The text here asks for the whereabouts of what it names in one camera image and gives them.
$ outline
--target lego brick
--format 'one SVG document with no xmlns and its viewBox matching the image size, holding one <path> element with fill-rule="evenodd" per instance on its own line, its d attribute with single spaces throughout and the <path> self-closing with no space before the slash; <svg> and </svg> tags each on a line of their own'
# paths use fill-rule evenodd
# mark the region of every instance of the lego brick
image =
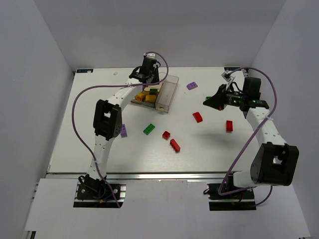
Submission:
<svg viewBox="0 0 319 239">
<path fill-rule="evenodd" d="M 192 83 L 189 83 L 186 87 L 187 87 L 189 90 L 192 90 L 192 89 L 198 87 L 198 85 L 197 85 L 195 82 L 192 82 Z"/>
<path fill-rule="evenodd" d="M 233 121 L 226 121 L 226 132 L 231 133 L 233 131 Z"/>
<path fill-rule="evenodd" d="M 176 143 L 175 139 L 171 139 L 170 140 L 170 145 L 173 147 L 175 152 L 179 152 L 180 151 L 180 146 Z"/>
<path fill-rule="evenodd" d="M 197 123 L 200 123 L 200 122 L 203 121 L 203 118 L 202 118 L 202 116 L 200 115 L 199 112 L 193 113 L 193 116 L 194 116 L 195 120 L 197 121 Z"/>
<path fill-rule="evenodd" d="M 144 132 L 144 134 L 149 135 L 150 132 L 151 132 L 154 128 L 155 128 L 155 126 L 150 123 L 150 125 L 147 126 L 146 129 L 144 129 L 143 132 Z"/>
<path fill-rule="evenodd" d="M 144 93 L 138 93 L 134 98 L 137 101 L 142 101 L 145 98 L 145 94 Z"/>
<path fill-rule="evenodd" d="M 150 89 L 150 95 L 158 95 L 158 90 L 157 89 Z"/>
<path fill-rule="evenodd" d="M 163 138 L 167 140 L 169 137 L 170 137 L 170 133 L 167 132 L 167 131 L 165 131 L 165 132 L 163 133 Z"/>
<path fill-rule="evenodd" d="M 128 134 L 126 133 L 125 124 L 122 124 L 122 130 L 121 130 L 121 137 L 127 137 Z"/>
<path fill-rule="evenodd" d="M 151 103 L 155 103 L 156 101 L 156 96 L 155 95 L 148 95 L 145 97 L 145 102 L 151 102 Z"/>
</svg>

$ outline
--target cable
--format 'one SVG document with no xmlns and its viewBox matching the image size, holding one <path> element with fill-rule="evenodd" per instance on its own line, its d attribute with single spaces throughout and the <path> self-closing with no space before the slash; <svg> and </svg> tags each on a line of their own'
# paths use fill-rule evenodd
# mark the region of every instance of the cable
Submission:
<svg viewBox="0 0 319 239">
<path fill-rule="evenodd" d="M 164 78 L 161 79 L 159 82 L 150 83 L 150 84 L 140 83 L 140 84 L 131 84 L 131 85 L 100 85 L 100 86 L 91 86 L 91 87 L 88 87 L 88 88 L 82 90 L 82 91 L 75 97 L 75 100 L 74 100 L 73 106 L 72 106 L 72 126 L 73 126 L 73 130 L 74 130 L 76 136 L 78 137 L 78 139 L 82 142 L 82 144 L 90 151 L 90 153 L 91 153 L 91 155 L 92 155 L 92 157 L 93 157 L 93 160 L 94 160 L 94 164 L 95 164 L 97 173 L 99 174 L 100 178 L 101 178 L 101 179 L 108 185 L 108 187 L 110 188 L 111 193 L 112 193 L 112 196 L 113 196 L 113 198 L 114 198 L 114 201 L 116 202 L 116 204 L 117 204 L 117 206 L 118 206 L 119 208 L 120 208 L 121 206 L 120 206 L 118 200 L 117 200 L 116 197 L 115 197 L 115 194 L 114 194 L 114 192 L 113 192 L 112 186 L 108 183 L 108 181 L 106 181 L 106 179 L 102 176 L 102 174 L 101 174 L 101 172 L 100 172 L 100 169 L 99 169 L 99 166 L 98 166 L 98 164 L 97 164 L 97 160 L 96 160 L 96 157 L 95 157 L 95 155 L 94 155 L 94 152 L 93 152 L 92 149 L 87 145 L 87 143 L 82 139 L 82 137 L 80 136 L 78 130 L 76 129 L 75 119 L 74 119 L 75 106 L 76 106 L 76 103 L 77 103 L 79 97 L 80 97 L 84 92 L 86 92 L 86 91 L 88 91 L 88 90 L 91 90 L 91 89 L 95 89 L 95 88 L 107 88 L 107 87 L 114 87 L 114 88 L 115 88 L 115 87 L 123 87 L 123 88 L 125 88 L 125 87 L 128 87 L 128 86 L 153 86 L 153 85 L 158 85 L 159 83 L 163 82 L 163 81 L 166 79 L 166 77 L 168 76 L 168 63 L 166 62 L 166 60 L 164 59 L 164 57 L 163 57 L 161 54 L 159 54 L 159 53 L 157 53 L 157 52 L 154 52 L 154 51 L 149 51 L 149 52 L 147 52 L 147 53 L 145 53 L 145 54 L 149 54 L 149 53 L 153 53 L 153 54 L 156 54 L 156 55 L 160 56 L 161 59 L 162 59 L 162 60 L 165 62 L 165 64 L 166 64 L 166 75 L 165 75 Z"/>
<path fill-rule="evenodd" d="M 236 190 L 233 190 L 233 191 L 229 191 L 229 192 L 225 192 L 225 193 L 222 193 L 222 189 L 224 187 L 224 184 L 226 182 L 226 180 L 228 179 L 229 177 L 229 174 L 231 173 L 232 169 L 234 168 L 234 166 L 236 165 L 236 163 L 238 162 L 238 160 L 240 159 L 241 155 L 244 153 L 244 151 L 246 150 L 247 146 L 250 144 L 250 142 L 253 140 L 253 138 L 255 137 L 255 135 L 257 134 L 257 132 L 259 131 L 259 129 L 265 124 L 265 122 L 268 120 L 268 118 L 274 113 L 276 107 L 277 107 L 277 93 L 276 93 L 276 89 L 275 89 L 275 86 L 273 84 L 273 82 L 271 81 L 271 79 L 269 78 L 269 76 L 262 72 L 261 70 L 258 70 L 257 68 L 254 68 L 254 67 L 240 67 L 232 72 L 229 73 L 229 75 L 233 74 L 234 72 L 236 71 L 240 71 L 242 69 L 251 69 L 251 70 L 255 70 L 255 71 L 258 71 L 259 73 L 261 73 L 262 75 L 264 75 L 267 80 L 269 81 L 272 89 L 273 89 L 273 92 L 274 92 L 274 97 L 275 97 L 275 102 L 274 102 L 274 107 L 273 109 L 269 112 L 269 114 L 267 115 L 266 118 L 264 118 L 263 121 L 261 121 L 261 123 L 257 126 L 257 128 L 255 129 L 255 131 L 253 132 L 253 134 L 249 137 L 249 139 L 247 140 L 247 142 L 245 143 L 244 147 L 241 149 L 241 151 L 239 152 L 239 154 L 237 155 L 237 157 L 235 158 L 234 162 L 231 164 L 231 166 L 229 167 L 222 183 L 220 184 L 219 186 L 219 189 L 218 189 L 218 194 L 220 196 L 226 196 L 226 195 L 229 195 L 229 194 L 232 194 L 232 193 L 238 193 L 238 192 L 241 192 L 241 191 L 245 191 L 245 190 L 248 190 L 248 189 L 251 189 L 251 187 L 248 187 L 248 188 L 241 188 L 241 189 L 236 189 Z"/>
<path fill-rule="evenodd" d="M 141 66 L 137 66 L 137 67 L 135 67 L 134 69 L 133 69 L 133 71 L 132 72 L 137 72 L 138 71 L 138 69 L 140 69 L 141 68 Z"/>
<path fill-rule="evenodd" d="M 242 90 L 239 89 L 239 87 L 238 87 L 238 85 L 237 85 L 236 82 L 233 81 L 233 82 L 231 83 L 231 86 L 233 86 L 233 84 L 236 86 L 236 88 L 237 88 L 237 90 L 238 90 L 239 92 L 243 92 Z"/>
<path fill-rule="evenodd" d="M 205 189 L 204 192 L 203 192 L 204 195 L 208 194 L 208 193 L 209 193 L 209 188 Z"/>
<path fill-rule="evenodd" d="M 244 193 L 241 194 L 241 197 L 240 197 L 239 201 L 233 202 L 232 204 L 236 205 L 236 204 L 240 203 L 243 199 L 244 199 Z"/>
<path fill-rule="evenodd" d="M 105 198 L 100 200 L 100 203 L 105 202 L 108 198 L 110 198 L 112 196 L 112 194 L 110 194 L 109 196 L 106 196 Z"/>
<path fill-rule="evenodd" d="M 84 182 L 82 181 L 82 179 L 85 180 L 85 178 L 84 178 L 83 175 L 81 175 L 80 177 L 78 177 L 78 180 L 79 180 L 80 184 L 81 184 L 83 187 L 89 188 L 89 189 L 91 189 L 92 191 L 98 193 L 98 191 L 96 191 L 94 188 L 92 188 L 92 187 L 90 187 L 90 186 L 88 186 L 88 185 L 85 185 Z"/>
<path fill-rule="evenodd" d="M 270 197 L 272 191 L 273 191 L 273 185 L 270 185 L 270 190 L 269 190 L 267 197 L 264 200 L 262 200 L 261 202 L 256 203 L 255 205 L 252 205 L 252 207 L 256 207 L 256 206 L 259 206 L 260 204 L 264 203 Z"/>
<path fill-rule="evenodd" d="M 105 192 L 106 192 L 106 188 L 104 188 L 104 193 L 102 194 L 102 196 L 101 197 L 94 197 L 94 196 L 92 196 L 93 198 L 95 198 L 95 199 L 100 199 L 100 198 L 102 198 L 103 196 L 104 196 L 104 194 L 105 194 Z"/>
</svg>

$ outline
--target white platform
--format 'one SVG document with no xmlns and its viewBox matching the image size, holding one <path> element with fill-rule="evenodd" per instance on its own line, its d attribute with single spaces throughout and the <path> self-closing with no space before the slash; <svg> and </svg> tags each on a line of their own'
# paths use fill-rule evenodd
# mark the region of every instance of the white platform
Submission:
<svg viewBox="0 0 319 239">
<path fill-rule="evenodd" d="M 76 179 L 41 179 L 26 223 L 35 239 L 298 239 L 309 232 L 290 187 L 256 211 L 209 211 L 204 182 L 127 183 L 120 209 L 73 208 Z M 269 186 L 254 190 L 256 201 Z"/>
<path fill-rule="evenodd" d="M 87 171 L 91 155 L 76 137 L 71 124 L 71 108 L 76 95 L 93 85 L 115 85 L 126 82 L 132 69 L 94 69 L 93 73 L 75 75 L 70 98 L 57 139 L 49 172 Z M 170 68 L 170 75 L 178 76 L 177 91 L 168 114 L 130 103 L 123 111 L 123 123 L 128 137 L 115 139 L 111 148 L 108 172 L 221 172 L 227 171 L 242 146 L 252 133 L 242 112 L 226 107 L 222 112 L 203 106 L 206 96 L 216 93 L 225 81 L 220 76 L 223 67 Z M 243 84 L 242 72 L 236 72 L 236 82 Z M 186 85 L 195 81 L 196 89 Z M 93 116 L 99 99 L 106 100 L 116 88 L 93 89 L 84 93 L 77 104 L 75 121 L 80 135 L 94 146 Z M 194 112 L 200 112 L 203 122 L 197 123 Z M 226 120 L 232 120 L 234 132 L 225 132 Z M 146 136 L 143 130 L 152 123 L 155 129 Z M 175 153 L 162 138 L 171 133 L 181 150 Z M 253 140 L 234 170 L 250 167 L 258 150 Z"/>
</svg>

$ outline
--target white wall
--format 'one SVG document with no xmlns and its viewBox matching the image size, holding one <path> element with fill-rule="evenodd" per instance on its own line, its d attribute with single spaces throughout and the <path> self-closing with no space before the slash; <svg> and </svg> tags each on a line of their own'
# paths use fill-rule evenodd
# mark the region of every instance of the white wall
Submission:
<svg viewBox="0 0 319 239">
<path fill-rule="evenodd" d="M 314 238 L 319 238 L 318 9 L 317 0 L 287 0 L 253 62 L 273 79 L 276 125 L 300 150 L 293 186 Z M 262 96 L 273 102 L 267 83 Z"/>
<path fill-rule="evenodd" d="M 20 238 L 49 163 L 72 72 L 32 0 L 0 7 L 1 238 Z"/>
<path fill-rule="evenodd" d="M 250 65 L 285 0 L 35 0 L 67 62 L 135 67 Z"/>
</svg>

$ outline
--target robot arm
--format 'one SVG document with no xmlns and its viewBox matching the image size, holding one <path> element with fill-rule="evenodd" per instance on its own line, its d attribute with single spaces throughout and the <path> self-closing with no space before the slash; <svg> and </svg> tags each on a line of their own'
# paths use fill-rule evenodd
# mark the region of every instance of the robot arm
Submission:
<svg viewBox="0 0 319 239">
<path fill-rule="evenodd" d="M 138 84 L 138 79 L 128 79 L 127 84 Z M 143 90 L 142 86 L 126 87 L 117 91 L 106 101 L 99 100 L 96 104 L 93 127 L 95 129 L 94 155 L 103 177 L 106 176 L 106 164 L 112 143 L 122 129 L 122 110 Z M 87 172 L 93 179 L 100 179 L 94 159 Z"/>
<path fill-rule="evenodd" d="M 96 103 L 93 120 L 93 127 L 95 129 L 94 156 L 96 160 L 92 158 L 91 165 L 85 177 L 79 177 L 79 181 L 85 189 L 83 190 L 86 194 L 85 197 L 97 199 L 105 194 L 106 185 L 104 180 L 101 180 L 101 177 L 106 177 L 106 164 L 110 149 L 113 141 L 122 129 L 122 110 L 135 95 L 143 90 L 144 85 L 136 84 L 159 82 L 158 68 L 155 54 L 147 54 L 144 56 L 142 66 L 136 67 L 129 76 L 127 80 L 128 87 L 121 88 L 107 100 L 99 100 Z"/>
<path fill-rule="evenodd" d="M 260 86 L 260 79 L 246 77 L 242 91 L 233 91 L 229 84 L 221 85 L 217 93 L 203 104 L 220 111 L 226 105 L 239 107 L 253 130 L 256 130 L 269 114 L 267 102 L 260 100 Z M 256 138 L 259 151 L 249 169 L 233 174 L 233 186 L 246 188 L 259 184 L 290 185 L 299 156 L 297 147 L 286 143 L 272 120 L 267 120 L 261 126 Z"/>
</svg>

